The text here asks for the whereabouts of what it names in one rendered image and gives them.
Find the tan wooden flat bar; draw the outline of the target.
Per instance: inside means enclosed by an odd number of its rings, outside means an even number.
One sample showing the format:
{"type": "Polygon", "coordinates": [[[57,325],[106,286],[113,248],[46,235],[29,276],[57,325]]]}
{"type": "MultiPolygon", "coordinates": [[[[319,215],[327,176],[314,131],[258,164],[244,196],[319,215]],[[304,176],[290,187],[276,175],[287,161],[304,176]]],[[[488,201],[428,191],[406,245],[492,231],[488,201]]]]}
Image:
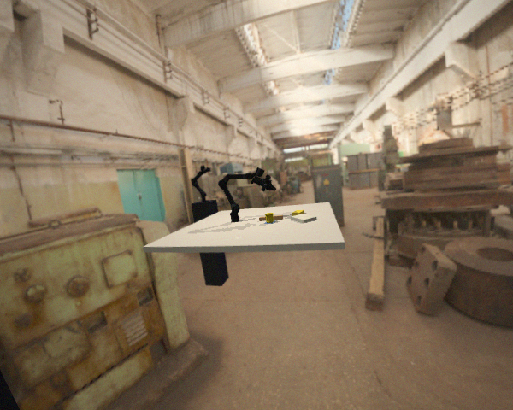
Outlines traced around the tan wooden flat bar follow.
{"type": "MultiPolygon", "coordinates": [[[[259,217],[259,221],[266,220],[266,217],[259,217]]],[[[274,220],[283,220],[283,215],[274,216],[274,220]]]]}

